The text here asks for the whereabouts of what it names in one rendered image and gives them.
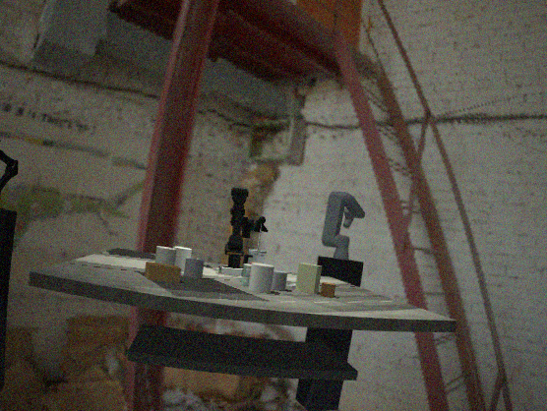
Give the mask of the pale green box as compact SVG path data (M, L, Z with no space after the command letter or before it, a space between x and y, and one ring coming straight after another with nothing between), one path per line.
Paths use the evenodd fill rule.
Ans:
M295 290L318 294L321 271L321 265L299 263Z

